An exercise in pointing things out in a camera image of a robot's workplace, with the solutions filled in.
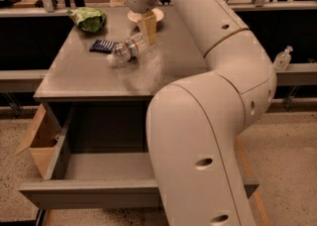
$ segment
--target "gray tabletop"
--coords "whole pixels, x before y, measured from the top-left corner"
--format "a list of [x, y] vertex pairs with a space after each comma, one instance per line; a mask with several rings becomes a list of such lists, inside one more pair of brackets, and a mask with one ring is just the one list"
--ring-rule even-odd
[[38, 100], [153, 96], [165, 85], [206, 71], [206, 63], [172, 6], [160, 6], [157, 43], [137, 60], [115, 63], [92, 53], [96, 40], [123, 41], [139, 29], [126, 7], [105, 8], [106, 25], [90, 34], [74, 27], [35, 94]]

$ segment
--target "white bottle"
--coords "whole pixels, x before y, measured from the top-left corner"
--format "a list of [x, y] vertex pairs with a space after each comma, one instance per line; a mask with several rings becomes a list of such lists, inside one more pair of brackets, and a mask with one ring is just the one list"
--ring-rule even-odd
[[273, 63], [273, 66], [277, 70], [286, 70], [288, 64], [290, 63], [291, 55], [290, 52], [293, 51], [293, 47], [288, 46], [284, 52], [279, 53]]
[[116, 45], [111, 54], [120, 62], [126, 62], [137, 57], [148, 47], [143, 39], [142, 33], [137, 33], [134, 36]]

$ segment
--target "open drawer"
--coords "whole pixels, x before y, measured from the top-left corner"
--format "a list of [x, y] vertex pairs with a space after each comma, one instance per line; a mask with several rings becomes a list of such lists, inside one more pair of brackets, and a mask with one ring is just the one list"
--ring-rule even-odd
[[69, 110], [41, 182], [23, 193], [40, 209], [158, 207], [144, 101], [79, 102]]

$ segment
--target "green chip bag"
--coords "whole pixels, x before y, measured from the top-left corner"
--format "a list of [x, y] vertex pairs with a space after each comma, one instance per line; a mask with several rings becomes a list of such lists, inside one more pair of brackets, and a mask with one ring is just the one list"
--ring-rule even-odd
[[97, 32], [106, 20], [105, 12], [95, 8], [82, 7], [67, 13], [75, 25], [85, 32]]

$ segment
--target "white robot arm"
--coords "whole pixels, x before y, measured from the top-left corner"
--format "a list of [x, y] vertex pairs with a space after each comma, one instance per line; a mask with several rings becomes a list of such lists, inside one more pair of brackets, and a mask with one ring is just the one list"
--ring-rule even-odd
[[[126, 0], [138, 13], [158, 0]], [[234, 151], [235, 137], [268, 108], [273, 66], [223, 0], [171, 0], [210, 71], [159, 91], [147, 138], [169, 225], [255, 225]]]

